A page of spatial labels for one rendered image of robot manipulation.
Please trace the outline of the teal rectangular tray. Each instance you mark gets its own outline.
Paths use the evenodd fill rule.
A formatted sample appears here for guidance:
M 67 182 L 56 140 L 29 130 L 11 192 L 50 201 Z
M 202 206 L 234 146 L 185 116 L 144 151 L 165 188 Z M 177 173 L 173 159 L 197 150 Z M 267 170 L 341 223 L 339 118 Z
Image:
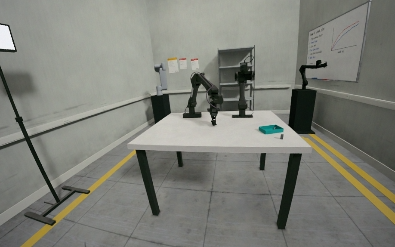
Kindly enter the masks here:
M 275 130 L 274 130 L 275 127 Z M 282 133 L 284 132 L 284 129 L 278 125 L 268 125 L 268 126 L 261 126 L 259 127 L 259 131 L 264 133 L 265 135 L 267 134 L 273 134 L 273 133 Z

